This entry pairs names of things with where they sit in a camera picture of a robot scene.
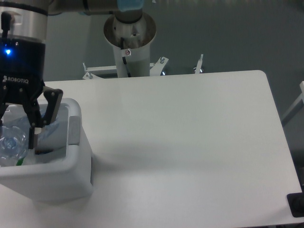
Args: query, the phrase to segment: black object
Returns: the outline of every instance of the black object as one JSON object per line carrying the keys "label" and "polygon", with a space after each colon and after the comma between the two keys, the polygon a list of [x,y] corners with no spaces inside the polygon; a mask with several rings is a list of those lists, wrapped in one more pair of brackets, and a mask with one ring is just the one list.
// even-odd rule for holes
{"label": "black object", "polygon": [[2,31],[2,38],[7,38],[8,33],[10,31],[10,23],[12,20],[11,14],[7,12],[2,12],[1,14],[1,29]]}
{"label": "black object", "polygon": [[[43,82],[45,45],[42,43],[0,38],[0,119],[10,104],[22,105],[29,124],[28,148],[37,145],[35,128],[55,121],[62,90],[45,87]],[[42,117],[38,97],[44,92],[48,102]]]}
{"label": "black object", "polygon": [[292,215],[295,218],[304,217],[304,193],[288,194],[287,200]]}
{"label": "black object", "polygon": [[[120,38],[120,49],[123,50],[124,48],[124,38]],[[129,70],[129,67],[127,65],[127,60],[125,57],[123,57],[123,64],[125,65],[125,68],[127,70],[127,74],[128,74],[128,77],[131,77],[131,73],[130,73],[130,70]]]}

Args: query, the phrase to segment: metal bracket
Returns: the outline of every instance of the metal bracket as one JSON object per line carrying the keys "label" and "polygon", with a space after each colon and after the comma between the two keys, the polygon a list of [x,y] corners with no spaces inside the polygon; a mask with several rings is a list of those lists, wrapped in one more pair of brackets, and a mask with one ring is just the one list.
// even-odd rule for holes
{"label": "metal bracket", "polygon": [[204,73],[204,69],[202,68],[202,66],[203,66],[203,58],[204,58],[204,54],[201,54],[200,55],[200,59],[198,60],[198,63],[196,65],[196,67],[193,69],[194,70],[194,74],[196,74],[196,75]]}
{"label": "metal bracket", "polygon": [[281,123],[283,127],[285,127],[286,124],[288,124],[288,122],[304,107],[304,82],[300,84],[300,88],[302,93],[282,116]]}
{"label": "metal bracket", "polygon": [[155,65],[150,69],[150,76],[160,76],[160,75],[166,75],[164,72],[164,68],[169,62],[168,58],[161,57]]}
{"label": "metal bracket", "polygon": [[[168,58],[161,57],[156,63],[150,63],[150,76],[160,76],[165,75],[163,71],[167,63],[169,62]],[[86,64],[83,63],[85,75],[83,79],[103,79],[96,75],[108,75],[108,74],[116,74],[117,68],[116,66],[101,66],[101,67],[86,67]]]}

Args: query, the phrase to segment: white cylindrical mount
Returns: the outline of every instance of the white cylindrical mount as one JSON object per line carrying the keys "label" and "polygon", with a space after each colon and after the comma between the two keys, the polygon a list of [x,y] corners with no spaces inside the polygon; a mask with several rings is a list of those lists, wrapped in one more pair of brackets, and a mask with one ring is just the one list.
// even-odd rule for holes
{"label": "white cylindrical mount", "polygon": [[111,16],[104,25],[113,47],[118,77],[150,76],[150,46],[156,35],[154,20],[146,13],[134,23]]}

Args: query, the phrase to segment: metal bolt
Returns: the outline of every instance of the metal bolt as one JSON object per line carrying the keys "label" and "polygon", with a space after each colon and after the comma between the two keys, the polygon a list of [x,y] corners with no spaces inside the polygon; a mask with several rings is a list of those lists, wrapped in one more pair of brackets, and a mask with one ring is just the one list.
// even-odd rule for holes
{"label": "metal bolt", "polygon": [[130,51],[130,50],[126,50],[126,51],[125,51],[125,54],[126,54],[127,56],[130,56],[130,55],[131,55],[131,51]]}

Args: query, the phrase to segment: white plastic bin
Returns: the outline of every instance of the white plastic bin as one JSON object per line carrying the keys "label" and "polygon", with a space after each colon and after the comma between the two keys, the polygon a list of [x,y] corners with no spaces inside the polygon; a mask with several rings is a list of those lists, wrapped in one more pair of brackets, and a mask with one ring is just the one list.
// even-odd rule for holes
{"label": "white plastic bin", "polygon": [[[43,106],[47,102],[42,101],[40,104]],[[51,152],[47,155],[36,155],[40,163],[0,167],[0,184],[39,201],[80,198],[93,192],[93,154],[82,127],[80,106],[73,99],[63,99],[60,110],[58,118],[61,126],[66,126],[65,130],[57,129],[53,138],[50,137],[50,141],[42,146],[47,147],[47,144],[62,143],[65,140],[64,156],[52,160],[52,156],[57,156],[58,153]]]}

